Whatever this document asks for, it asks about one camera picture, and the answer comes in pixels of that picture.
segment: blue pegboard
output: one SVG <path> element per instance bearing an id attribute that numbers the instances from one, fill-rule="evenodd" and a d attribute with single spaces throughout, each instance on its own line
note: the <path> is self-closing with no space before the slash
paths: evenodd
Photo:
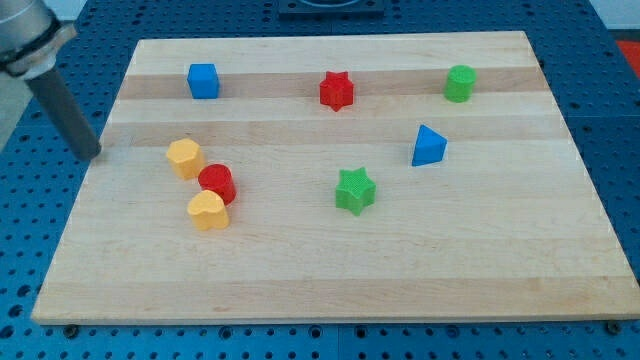
<path id="1" fill-rule="evenodd" d="M 640 275 L 640 88 L 586 0 L 386 0 L 279 20 L 278 2 L 89 0 L 60 70 L 101 131 L 141 38 L 524 30 Z M 29 104 L 0 154 L 0 359 L 640 359 L 640 322 L 64 327 L 29 320 L 87 168 Z"/>

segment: plastic block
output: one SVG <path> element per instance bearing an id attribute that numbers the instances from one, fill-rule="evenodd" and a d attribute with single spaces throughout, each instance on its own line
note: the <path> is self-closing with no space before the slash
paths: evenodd
<path id="1" fill-rule="evenodd" d="M 198 230 L 224 229 L 229 226 L 229 215 L 220 195 L 204 190 L 189 202 L 187 212 Z"/>
<path id="2" fill-rule="evenodd" d="M 197 177 L 205 165 L 200 145 L 189 138 L 172 142 L 166 155 L 173 172 L 183 180 Z"/>
<path id="3" fill-rule="evenodd" d="M 420 166 L 442 161 L 446 147 L 447 139 L 425 125 L 420 125 L 411 165 Z"/>
<path id="4" fill-rule="evenodd" d="M 236 187 L 233 184 L 231 170 L 222 164 L 213 164 L 204 168 L 198 175 L 198 183 L 202 190 L 210 190 L 220 195 L 225 205 L 236 198 Z"/>
<path id="5" fill-rule="evenodd" d="M 213 64 L 191 64 L 187 76 L 194 99 L 217 99 L 220 89 L 218 73 Z"/>
<path id="6" fill-rule="evenodd" d="M 336 187 L 336 207 L 350 210 L 360 216 L 362 209 L 376 200 L 376 184 L 367 176 L 367 170 L 340 170 L 340 182 Z"/>
<path id="7" fill-rule="evenodd" d="M 348 72 L 327 71 L 326 78 L 320 83 L 320 103 L 331 106 L 333 111 L 352 105 L 353 88 Z"/>
<path id="8" fill-rule="evenodd" d="M 471 97 L 476 83 L 476 71 L 467 65 L 456 65 L 449 70 L 444 97 L 452 102 L 465 102 Z"/>

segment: yellow block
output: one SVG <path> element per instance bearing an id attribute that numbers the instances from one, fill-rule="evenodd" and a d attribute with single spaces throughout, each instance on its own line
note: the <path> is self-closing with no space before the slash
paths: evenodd
<path id="1" fill-rule="evenodd" d="M 213 191 L 204 190 L 194 196 L 189 202 L 187 212 L 198 230 L 224 229 L 229 226 L 229 215 L 224 201 Z"/>
<path id="2" fill-rule="evenodd" d="M 167 159 L 173 172 L 183 180 L 198 177 L 206 165 L 200 145 L 189 138 L 172 142 L 167 150 Z"/>

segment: wooden cutting board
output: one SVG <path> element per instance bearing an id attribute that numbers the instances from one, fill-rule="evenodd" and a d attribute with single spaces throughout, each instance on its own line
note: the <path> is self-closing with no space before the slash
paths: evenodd
<path id="1" fill-rule="evenodd" d="M 221 97 L 192 100 L 192 63 Z M 451 66 L 471 101 L 442 95 Z M 353 106 L 319 104 L 349 71 Z M 449 139 L 411 167 L 419 124 Z M 231 226 L 165 152 L 189 136 L 233 172 Z M 522 32 L 144 40 L 42 287 L 42 324 L 637 318 L 640 291 Z M 335 208 L 339 169 L 377 199 Z"/>

